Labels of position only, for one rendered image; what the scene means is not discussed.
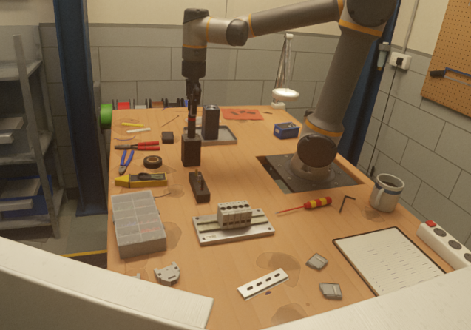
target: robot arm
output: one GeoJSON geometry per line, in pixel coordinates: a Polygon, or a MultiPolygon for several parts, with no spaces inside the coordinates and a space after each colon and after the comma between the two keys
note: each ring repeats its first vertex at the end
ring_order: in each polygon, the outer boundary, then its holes
{"type": "MultiPolygon", "coordinates": [[[[208,42],[243,46],[248,38],[329,21],[342,31],[316,109],[299,135],[290,171],[307,181],[329,180],[343,134],[343,117],[356,88],[373,41],[382,36],[396,0],[313,0],[265,10],[235,19],[212,18],[207,10],[187,9],[184,14],[182,75],[186,90],[200,90],[206,75],[208,42]]],[[[190,118],[196,104],[189,108],[190,118]]]]}

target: green spool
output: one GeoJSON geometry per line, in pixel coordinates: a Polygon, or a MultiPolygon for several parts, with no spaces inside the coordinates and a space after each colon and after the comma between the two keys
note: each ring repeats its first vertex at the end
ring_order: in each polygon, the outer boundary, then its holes
{"type": "Polygon", "coordinates": [[[112,125],[112,104],[102,104],[100,110],[100,127],[101,129],[110,129],[112,125]]]}

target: wall socket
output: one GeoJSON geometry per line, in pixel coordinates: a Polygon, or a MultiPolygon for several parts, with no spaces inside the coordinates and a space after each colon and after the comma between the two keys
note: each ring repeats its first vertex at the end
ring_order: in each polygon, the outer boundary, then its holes
{"type": "Polygon", "coordinates": [[[393,65],[394,67],[399,67],[401,69],[408,70],[411,65],[411,56],[402,53],[392,52],[391,58],[389,59],[389,64],[393,65]]]}

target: plastic organizer box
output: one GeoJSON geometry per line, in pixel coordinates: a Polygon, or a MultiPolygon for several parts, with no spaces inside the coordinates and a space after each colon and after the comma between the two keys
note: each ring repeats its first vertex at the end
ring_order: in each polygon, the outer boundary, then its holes
{"type": "Polygon", "coordinates": [[[166,251],[166,231],[151,190],[111,196],[120,258],[166,251]]]}

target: wooden table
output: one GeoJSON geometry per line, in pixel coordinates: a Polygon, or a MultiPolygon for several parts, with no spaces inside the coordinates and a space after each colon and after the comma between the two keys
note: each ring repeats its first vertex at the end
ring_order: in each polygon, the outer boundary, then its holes
{"type": "MultiPolygon", "coordinates": [[[[229,121],[221,116],[222,125],[228,125],[237,136],[238,144],[202,148],[201,166],[211,191],[211,202],[197,205],[188,182],[188,173],[195,167],[184,168],[180,160],[180,140],[187,117],[184,108],[119,110],[112,114],[112,142],[109,165],[109,222],[107,235],[108,269],[127,275],[142,274],[142,279],[156,283],[154,268],[163,268],[175,261],[181,269],[176,289],[215,299],[208,329],[263,329],[302,317],[319,314],[374,297],[367,284],[355,272],[332,240],[378,229],[397,226],[420,249],[428,254],[444,271],[451,268],[422,240],[416,230],[420,221],[403,206],[391,213],[373,210],[369,196],[373,182],[357,168],[338,155],[336,163],[359,184],[324,191],[284,194],[263,168],[257,157],[293,153],[297,139],[279,140],[273,136],[275,123],[293,121],[287,112],[270,107],[233,107],[258,109],[264,121],[229,121]],[[160,128],[166,122],[176,120],[160,128]],[[127,134],[130,127],[122,127],[122,121],[133,121],[151,127],[152,131],[127,134]],[[138,191],[114,185],[118,175],[123,150],[114,150],[116,144],[133,144],[139,141],[160,140],[162,131],[172,131],[175,144],[161,144],[160,151],[137,151],[127,169],[127,174],[149,172],[143,167],[147,155],[159,155],[162,169],[169,169],[169,185],[181,185],[182,193],[157,198],[160,217],[166,227],[168,249],[140,257],[121,260],[112,223],[110,196],[138,191]],[[117,141],[115,138],[131,138],[117,141]],[[347,199],[339,213],[344,195],[347,199]],[[330,196],[330,206],[315,210],[299,209],[283,215],[275,215],[283,209],[300,206],[314,198],[330,196]],[[200,247],[192,217],[217,212],[217,203],[247,200],[252,208],[264,210],[274,225],[274,236],[200,247]],[[329,259],[320,272],[310,269],[305,262],[314,254],[329,259]],[[271,289],[271,294],[259,294],[244,301],[237,287],[282,267],[290,280],[271,289]],[[327,300],[319,291],[322,282],[339,283],[342,300],[327,300]]],[[[154,196],[167,193],[168,187],[152,188],[154,196]]]]}

